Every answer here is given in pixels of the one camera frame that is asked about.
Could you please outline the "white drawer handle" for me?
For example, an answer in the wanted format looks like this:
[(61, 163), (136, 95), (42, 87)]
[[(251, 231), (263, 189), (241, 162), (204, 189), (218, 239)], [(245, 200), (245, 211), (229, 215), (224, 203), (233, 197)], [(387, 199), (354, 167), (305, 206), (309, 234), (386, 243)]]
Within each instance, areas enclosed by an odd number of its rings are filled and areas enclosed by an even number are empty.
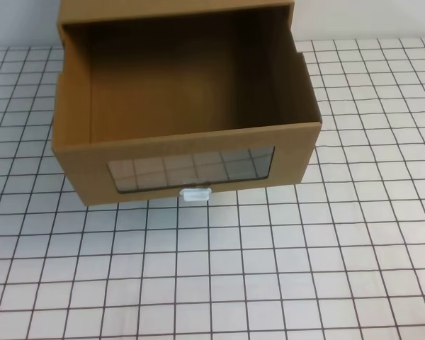
[(207, 202), (211, 193), (210, 188), (183, 188), (179, 194), (185, 202)]

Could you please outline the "white black-grid tablecloth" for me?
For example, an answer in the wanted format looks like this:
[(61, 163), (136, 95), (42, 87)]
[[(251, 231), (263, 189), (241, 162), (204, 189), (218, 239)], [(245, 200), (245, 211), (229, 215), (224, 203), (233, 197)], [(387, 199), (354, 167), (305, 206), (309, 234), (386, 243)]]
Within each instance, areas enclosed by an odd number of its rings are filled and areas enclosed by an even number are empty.
[(0, 339), (425, 339), (425, 38), (299, 41), (302, 183), (88, 208), (60, 47), (0, 47)]

